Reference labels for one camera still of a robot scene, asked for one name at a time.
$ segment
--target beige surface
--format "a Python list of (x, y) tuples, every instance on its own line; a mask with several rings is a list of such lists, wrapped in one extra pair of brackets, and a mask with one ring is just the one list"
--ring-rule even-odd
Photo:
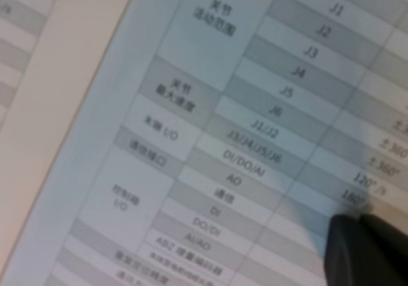
[(0, 131), (0, 273), (127, 2), (56, 1)]

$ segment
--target specification sheet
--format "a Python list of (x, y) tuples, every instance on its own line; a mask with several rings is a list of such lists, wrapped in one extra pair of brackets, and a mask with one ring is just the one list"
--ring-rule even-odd
[(0, 0), (0, 123), (11, 106), (55, 0)]
[(139, 74), (45, 286), (323, 286), (332, 215), (406, 221), (408, 0), (138, 1), (116, 46), (154, 49), (108, 51)]

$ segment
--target paper sheet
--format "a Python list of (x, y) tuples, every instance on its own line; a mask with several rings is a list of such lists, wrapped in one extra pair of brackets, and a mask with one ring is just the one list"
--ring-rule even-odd
[(407, 9), (132, 0), (2, 286), (323, 286), (332, 215), (407, 230)]

